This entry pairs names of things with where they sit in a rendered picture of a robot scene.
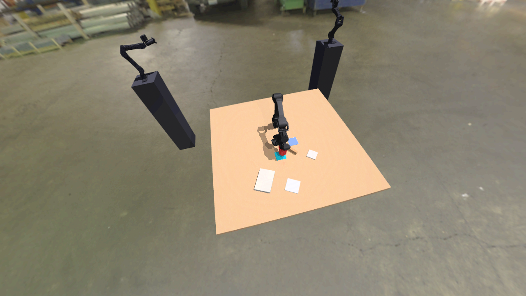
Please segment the red translucent cup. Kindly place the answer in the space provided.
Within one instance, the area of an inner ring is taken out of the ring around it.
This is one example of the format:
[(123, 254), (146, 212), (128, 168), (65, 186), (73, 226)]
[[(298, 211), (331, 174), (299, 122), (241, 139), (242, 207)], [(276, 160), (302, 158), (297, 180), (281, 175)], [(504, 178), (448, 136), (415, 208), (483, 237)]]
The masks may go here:
[(287, 154), (287, 150), (280, 149), (280, 146), (279, 146), (279, 154), (281, 156), (284, 156), (285, 154)]

